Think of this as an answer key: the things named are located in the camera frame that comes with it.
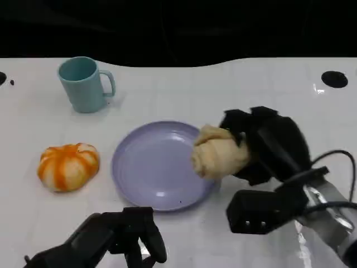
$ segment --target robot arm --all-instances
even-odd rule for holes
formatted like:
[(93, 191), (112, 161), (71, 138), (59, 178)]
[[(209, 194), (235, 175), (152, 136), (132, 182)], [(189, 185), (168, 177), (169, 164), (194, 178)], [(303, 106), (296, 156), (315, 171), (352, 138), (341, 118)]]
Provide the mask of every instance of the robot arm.
[[(142, 260), (138, 239), (150, 257)], [(109, 251), (123, 253), (129, 268), (152, 268), (164, 263), (166, 249), (153, 221), (152, 208), (124, 208), (123, 212), (95, 213), (57, 247), (25, 257), (25, 268), (94, 268)]]
[(237, 144), (244, 133), (251, 150), (253, 163), (237, 177), (251, 185), (271, 177), (282, 183), (273, 192), (238, 191), (226, 211), (231, 231), (266, 234), (297, 219), (312, 228), (346, 265), (357, 267), (357, 205), (325, 180), (326, 167), (312, 168), (305, 139), (294, 121), (266, 107), (255, 107), (251, 114), (227, 111), (220, 127), (228, 129)]

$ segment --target white table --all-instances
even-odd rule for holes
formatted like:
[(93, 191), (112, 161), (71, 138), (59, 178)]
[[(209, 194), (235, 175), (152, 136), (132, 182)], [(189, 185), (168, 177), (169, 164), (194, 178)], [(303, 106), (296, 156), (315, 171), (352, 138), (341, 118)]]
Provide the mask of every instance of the white table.
[[(119, 142), (151, 121), (174, 119), (217, 125), (223, 110), (275, 108), (291, 116), (306, 135), (311, 153), (344, 148), (357, 156), (357, 59), (244, 59), (201, 68), (127, 68), (99, 63), (116, 79), (118, 94), (94, 114), (75, 113), (56, 76), (63, 59), (1, 59), (8, 75), (0, 87), (0, 262), (23, 267), (31, 257), (66, 240), (94, 212), (121, 211), (129, 204), (115, 191), (109, 166)], [(321, 82), (326, 70), (343, 71), (344, 89)], [(109, 82), (103, 82), (109, 88)], [(102, 158), (100, 172), (82, 190), (47, 191), (36, 175), (40, 153), (49, 146), (86, 142)], [(325, 161), (328, 179), (345, 194), (350, 163)], [(267, 236), (231, 234), (225, 208), (247, 183), (227, 178), (195, 209), (157, 214), (168, 261), (156, 267), (343, 267), (312, 233), (308, 251), (294, 224)], [(269, 188), (271, 184), (260, 186)], [(98, 267), (126, 267), (123, 256), (105, 256)]]

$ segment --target mug handle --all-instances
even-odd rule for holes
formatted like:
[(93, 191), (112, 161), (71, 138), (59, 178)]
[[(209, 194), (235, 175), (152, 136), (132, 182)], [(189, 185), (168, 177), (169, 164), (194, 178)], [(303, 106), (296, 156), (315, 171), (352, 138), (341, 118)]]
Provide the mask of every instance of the mug handle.
[(99, 70), (100, 74), (105, 74), (110, 81), (110, 84), (112, 85), (112, 92), (111, 93), (104, 93), (105, 97), (113, 97), (115, 95), (115, 81), (114, 81), (114, 76), (110, 71), (107, 70)]

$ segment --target croissant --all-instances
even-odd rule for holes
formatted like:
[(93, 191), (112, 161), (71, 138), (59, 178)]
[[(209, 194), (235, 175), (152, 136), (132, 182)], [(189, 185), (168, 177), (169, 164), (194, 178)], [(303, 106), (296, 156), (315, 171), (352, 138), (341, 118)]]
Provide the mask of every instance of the croissant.
[(99, 170), (99, 154), (85, 143), (49, 147), (41, 155), (37, 174), (44, 186), (54, 192), (81, 188)]
[(191, 156), (195, 172), (202, 178), (221, 179), (235, 174), (250, 160), (247, 143), (239, 147), (228, 130), (205, 125), (194, 143)]

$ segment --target bread roll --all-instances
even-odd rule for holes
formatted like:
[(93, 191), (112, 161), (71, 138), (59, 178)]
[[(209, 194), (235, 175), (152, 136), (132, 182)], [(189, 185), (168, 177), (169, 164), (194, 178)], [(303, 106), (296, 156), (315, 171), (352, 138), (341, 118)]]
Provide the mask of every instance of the bread roll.
[(202, 178), (222, 179), (237, 173), (250, 160), (247, 143), (235, 143), (228, 130), (205, 125), (194, 143), (191, 161)]

